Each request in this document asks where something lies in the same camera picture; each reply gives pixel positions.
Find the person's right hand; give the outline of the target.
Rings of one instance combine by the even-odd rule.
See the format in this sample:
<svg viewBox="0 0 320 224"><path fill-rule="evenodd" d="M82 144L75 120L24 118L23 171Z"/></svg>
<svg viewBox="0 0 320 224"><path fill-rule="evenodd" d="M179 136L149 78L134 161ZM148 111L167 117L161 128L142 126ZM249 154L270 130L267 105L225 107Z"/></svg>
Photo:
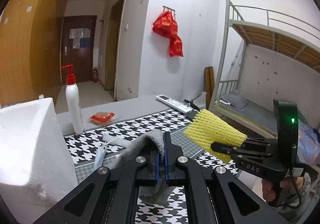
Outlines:
<svg viewBox="0 0 320 224"><path fill-rule="evenodd" d="M267 202L273 201L276 197L276 192L272 189L273 183L267 180L262 179L262 192L263 199ZM284 189L288 189L290 194L296 194L295 186L298 191L302 189L304 184L304 177L294 177L291 179L290 177L286 177L283 181L280 182L280 187Z"/></svg>

